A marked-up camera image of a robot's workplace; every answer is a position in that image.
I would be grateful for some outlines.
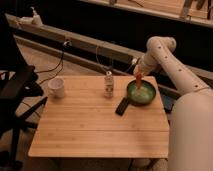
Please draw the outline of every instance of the black chair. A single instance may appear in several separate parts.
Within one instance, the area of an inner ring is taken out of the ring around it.
[[[43,90],[36,83],[38,76],[34,69],[34,66],[28,65],[24,60],[7,18],[0,10],[0,138],[5,132],[12,130],[9,161],[4,162],[4,164],[14,170],[21,168],[21,162],[16,161],[20,131],[37,128],[36,123],[26,120],[41,105],[45,105],[47,100],[47,97],[44,97],[23,114],[18,116],[16,114],[17,108],[25,97],[43,95]],[[3,155],[0,152],[1,161],[5,159],[5,156],[7,156],[5,152]]]

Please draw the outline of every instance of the white bottle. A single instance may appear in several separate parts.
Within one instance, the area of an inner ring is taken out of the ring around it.
[[[31,9],[33,10],[33,24],[35,24],[38,27],[42,26],[43,23],[40,15],[38,15],[34,7],[31,7]]]
[[[111,71],[106,72],[104,82],[105,82],[105,97],[107,98],[113,97],[114,79]]]

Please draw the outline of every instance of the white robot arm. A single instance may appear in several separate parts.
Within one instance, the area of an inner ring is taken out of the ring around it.
[[[171,114],[168,171],[212,171],[213,90],[172,55],[175,47],[173,38],[150,38],[134,74],[160,64],[181,94]]]

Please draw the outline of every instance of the wire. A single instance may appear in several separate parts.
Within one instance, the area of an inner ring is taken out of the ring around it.
[[[139,5],[140,7],[144,7],[141,3],[139,3],[139,2],[137,2],[135,0],[128,0],[128,1],[135,3],[135,4]]]
[[[36,74],[41,74],[41,73],[45,73],[45,72],[52,72],[54,70],[56,70],[60,64],[63,62],[63,57],[64,57],[64,48],[67,46],[68,44],[63,44],[63,48],[62,48],[62,55],[61,55],[61,58],[59,60],[59,63],[52,69],[48,69],[48,70],[42,70],[42,71],[37,71]]]
[[[63,69],[63,58],[64,58],[64,51],[62,51],[62,55],[61,55],[61,60],[60,60],[60,64],[61,64],[61,69],[52,77],[49,77],[49,78],[46,78],[44,80],[42,80],[40,83],[38,83],[39,85],[43,84],[44,82],[48,81],[48,80],[51,80],[53,78],[55,78]]]
[[[97,45],[96,46],[96,49],[95,49],[95,57],[96,57],[96,61],[97,63],[99,64],[100,68],[102,69],[102,71],[104,71],[106,73],[106,70],[105,68],[103,67],[103,65],[100,63],[99,59],[98,59],[98,49],[103,46],[105,44],[105,42],[101,43],[100,45]],[[113,69],[113,65],[114,65],[114,61],[112,60],[111,62],[111,66],[112,67],[111,69]],[[130,65],[124,72],[128,72],[134,65]]]
[[[102,44],[100,45],[97,45],[96,48],[95,48],[95,58],[96,58],[96,61],[97,63],[99,64],[100,68],[106,72],[106,70],[104,69],[104,67],[102,66],[102,64],[100,63],[99,59],[98,59],[98,49],[100,48],[100,46],[103,46],[105,42],[103,42]]]
[[[23,101],[22,101],[22,103],[25,104],[26,106],[28,106],[29,108],[32,107],[32,106],[30,106],[30,105],[29,105],[28,103],[26,103],[26,102],[23,102]],[[39,115],[38,112],[35,111],[34,113],[35,113],[39,118],[41,117],[41,116]]]

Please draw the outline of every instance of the paper cup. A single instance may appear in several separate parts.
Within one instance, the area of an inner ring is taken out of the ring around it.
[[[63,98],[64,92],[64,80],[61,78],[53,78],[48,82],[49,93],[54,97]]]

